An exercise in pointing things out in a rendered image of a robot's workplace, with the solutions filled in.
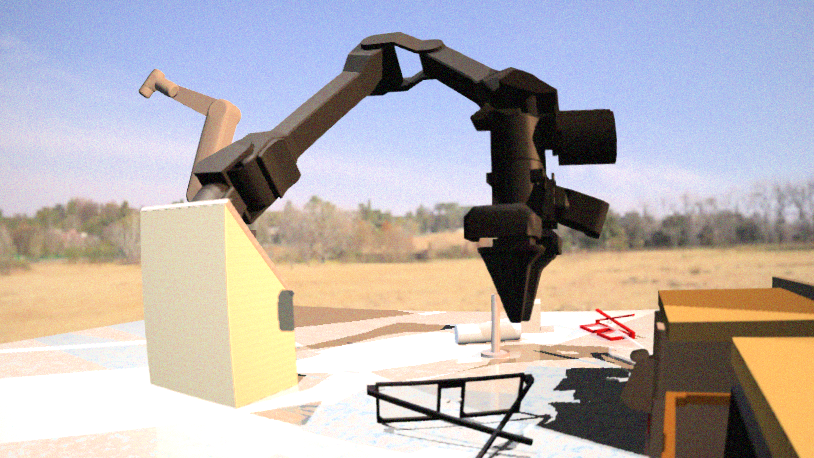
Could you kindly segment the white cylinder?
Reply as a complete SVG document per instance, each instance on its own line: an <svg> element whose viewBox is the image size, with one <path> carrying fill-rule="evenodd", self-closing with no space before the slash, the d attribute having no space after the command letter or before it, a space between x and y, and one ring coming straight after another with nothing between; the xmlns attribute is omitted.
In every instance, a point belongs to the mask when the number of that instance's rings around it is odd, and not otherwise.
<svg viewBox="0 0 814 458"><path fill-rule="evenodd" d="M492 322L455 325L454 336L456 344L491 342L491 324ZM520 323L510 324L509 321L500 322L499 341L517 340L521 338L521 334Z"/></svg>

